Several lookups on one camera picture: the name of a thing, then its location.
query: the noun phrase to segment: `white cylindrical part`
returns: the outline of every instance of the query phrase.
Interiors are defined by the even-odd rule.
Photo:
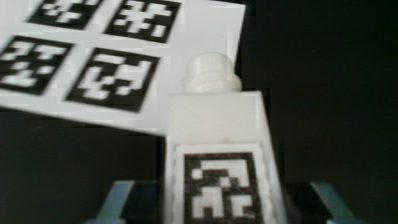
[[[233,62],[224,54],[210,52],[192,59],[183,89],[188,93],[238,92],[242,90]]]

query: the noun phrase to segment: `printed marker sheet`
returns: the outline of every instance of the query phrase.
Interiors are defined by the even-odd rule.
[[[234,61],[243,5],[0,0],[0,106],[165,135],[169,97],[204,52]]]

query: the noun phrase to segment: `black background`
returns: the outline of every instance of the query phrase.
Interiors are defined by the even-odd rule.
[[[254,5],[242,79],[270,93],[281,179],[330,182],[357,216],[394,224],[398,4]],[[2,109],[0,223],[82,223],[112,181],[160,176],[162,148],[154,136]]]

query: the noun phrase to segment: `white plastic body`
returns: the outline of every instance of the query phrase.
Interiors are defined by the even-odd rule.
[[[272,204],[272,218],[268,218],[274,220],[274,223],[286,224],[281,184],[259,92],[188,93],[172,96],[165,167],[165,224],[183,224],[181,153],[186,152],[188,148],[199,150],[201,147],[213,147],[213,151],[227,147],[245,148],[249,151],[261,150],[261,153],[256,154],[261,158],[256,158],[256,161],[259,161],[265,167],[259,178],[263,178],[261,181],[268,185],[268,200]]]

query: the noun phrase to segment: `white plastic object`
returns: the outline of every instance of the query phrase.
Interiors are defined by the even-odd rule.
[[[261,92],[238,92],[240,82],[226,78],[236,78],[233,65],[222,64],[226,61],[226,56],[213,53],[192,60],[186,93],[174,94],[170,99],[165,224],[190,223],[188,219],[208,221],[211,217],[233,223],[234,218],[256,219],[259,216],[256,223],[286,224]],[[224,174],[210,174],[208,166],[218,167]],[[217,184],[211,182],[211,186],[202,186],[201,181],[208,181],[210,176],[218,178]],[[256,180],[247,186],[236,178],[249,176]],[[229,192],[227,199],[220,192],[231,189],[231,185],[242,191]],[[242,193],[245,187],[250,192],[258,191],[254,195]]]
[[[238,92],[242,90],[233,62],[224,54],[204,53],[190,61],[183,89],[190,93]]]

